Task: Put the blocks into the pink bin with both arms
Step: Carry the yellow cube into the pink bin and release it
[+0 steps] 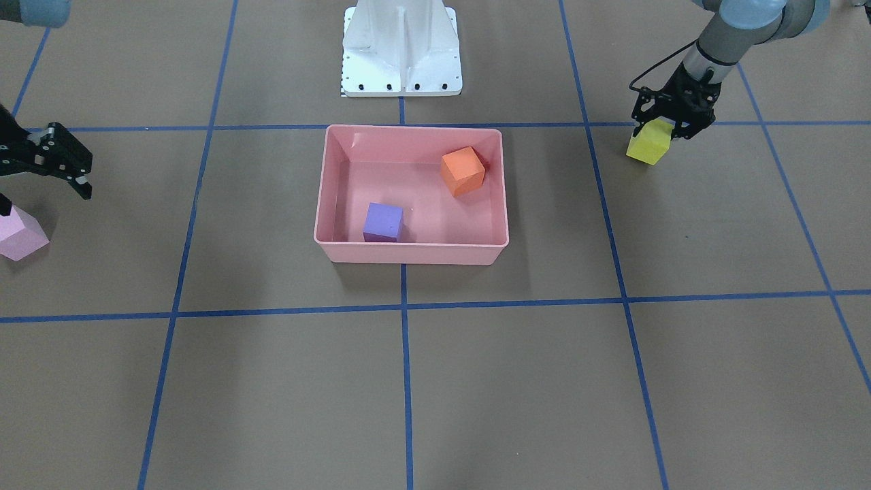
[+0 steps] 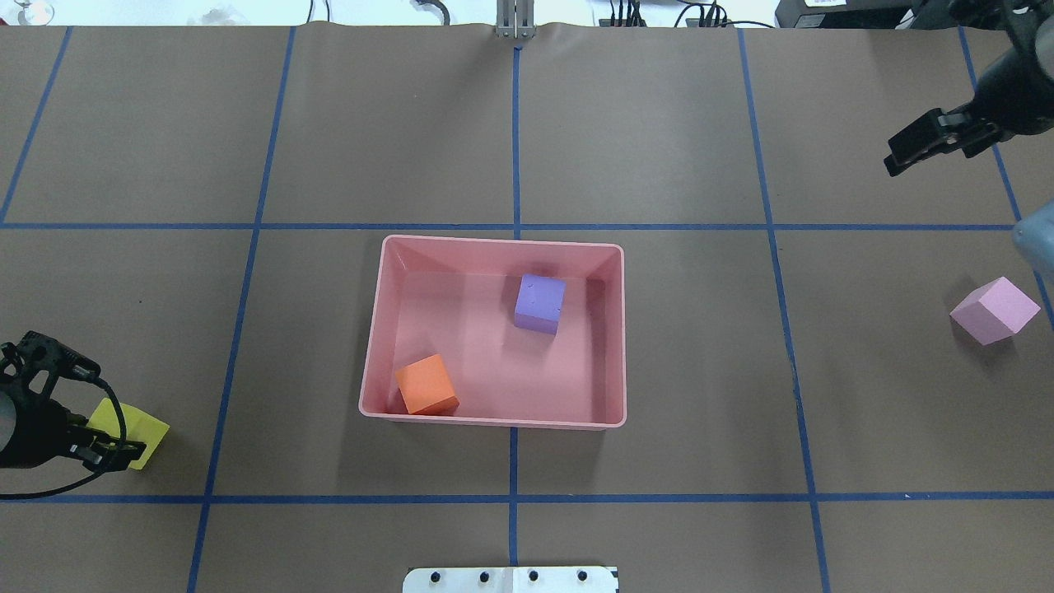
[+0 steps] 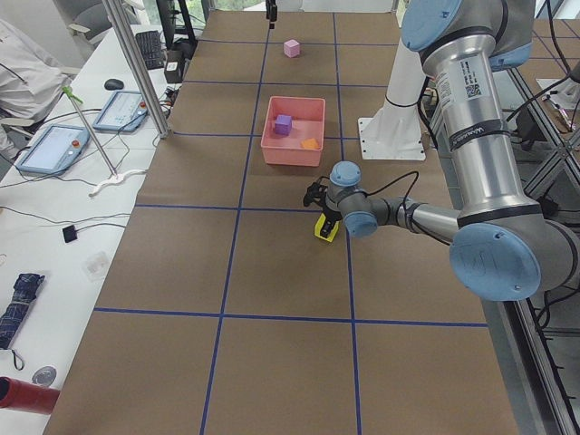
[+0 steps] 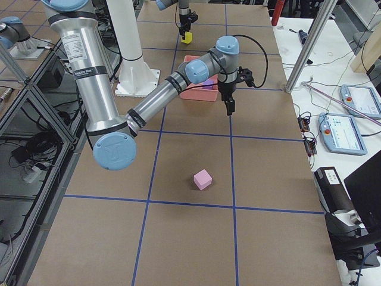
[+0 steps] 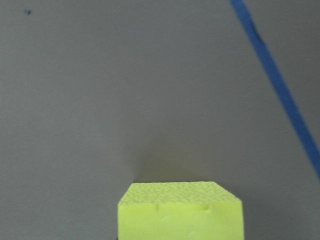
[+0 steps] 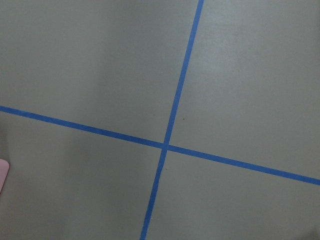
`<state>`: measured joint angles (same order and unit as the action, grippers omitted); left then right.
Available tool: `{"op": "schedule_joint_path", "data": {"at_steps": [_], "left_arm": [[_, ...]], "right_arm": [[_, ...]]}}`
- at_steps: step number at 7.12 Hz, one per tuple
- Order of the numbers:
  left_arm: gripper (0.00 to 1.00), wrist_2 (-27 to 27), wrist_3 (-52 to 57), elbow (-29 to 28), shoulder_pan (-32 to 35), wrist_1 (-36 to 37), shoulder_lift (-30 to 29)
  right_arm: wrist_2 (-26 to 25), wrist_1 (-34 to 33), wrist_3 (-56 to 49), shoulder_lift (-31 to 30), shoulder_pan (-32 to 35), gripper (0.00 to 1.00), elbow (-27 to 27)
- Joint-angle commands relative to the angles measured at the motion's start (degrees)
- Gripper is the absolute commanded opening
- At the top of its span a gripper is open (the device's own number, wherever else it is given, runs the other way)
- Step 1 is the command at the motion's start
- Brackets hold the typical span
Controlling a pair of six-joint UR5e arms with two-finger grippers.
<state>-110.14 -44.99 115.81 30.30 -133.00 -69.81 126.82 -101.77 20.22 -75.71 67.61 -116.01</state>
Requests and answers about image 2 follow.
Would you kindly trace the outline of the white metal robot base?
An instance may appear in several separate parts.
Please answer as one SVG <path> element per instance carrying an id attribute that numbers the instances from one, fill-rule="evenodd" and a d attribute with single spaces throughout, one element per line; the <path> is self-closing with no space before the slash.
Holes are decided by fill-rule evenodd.
<path id="1" fill-rule="evenodd" d="M 618 569 L 604 566 L 419 567 L 403 592 L 618 592 Z"/>

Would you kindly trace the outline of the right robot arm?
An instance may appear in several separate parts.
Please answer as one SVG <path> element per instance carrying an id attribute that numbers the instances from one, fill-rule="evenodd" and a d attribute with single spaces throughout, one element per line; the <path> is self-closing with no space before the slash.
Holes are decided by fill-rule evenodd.
<path id="1" fill-rule="evenodd" d="M 1011 48 L 974 83 L 967 104 L 930 108 L 889 139 L 884 166 L 896 177 L 920 161 L 961 151 L 972 158 L 1018 136 L 1052 130 L 1052 3 L 1050 1 L 946 1 L 956 24 L 993 16 Z"/>

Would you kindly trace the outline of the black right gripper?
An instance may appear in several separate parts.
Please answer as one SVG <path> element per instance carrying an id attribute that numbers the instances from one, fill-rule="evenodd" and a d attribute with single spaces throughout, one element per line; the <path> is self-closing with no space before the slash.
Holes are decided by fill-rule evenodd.
<path id="1" fill-rule="evenodd" d="M 1023 53 L 1008 50 L 982 75 L 972 100 L 955 108 L 967 125 L 944 125 L 944 110 L 930 108 L 889 139 L 889 176 L 934 156 L 963 152 L 972 158 L 998 142 L 1051 130 L 1052 65 L 1052 33 L 1036 34 Z"/>

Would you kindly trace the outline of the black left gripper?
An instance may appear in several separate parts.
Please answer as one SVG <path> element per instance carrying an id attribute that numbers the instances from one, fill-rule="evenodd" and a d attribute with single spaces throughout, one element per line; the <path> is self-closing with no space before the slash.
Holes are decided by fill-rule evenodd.
<path id="1" fill-rule="evenodd" d="M 143 468 L 147 443 L 96 439 L 86 417 L 52 398 L 61 379 L 93 384 L 101 368 L 48 335 L 27 331 L 2 345 L 2 444 L 4 469 L 33 469 L 58 455 L 84 468 Z"/>

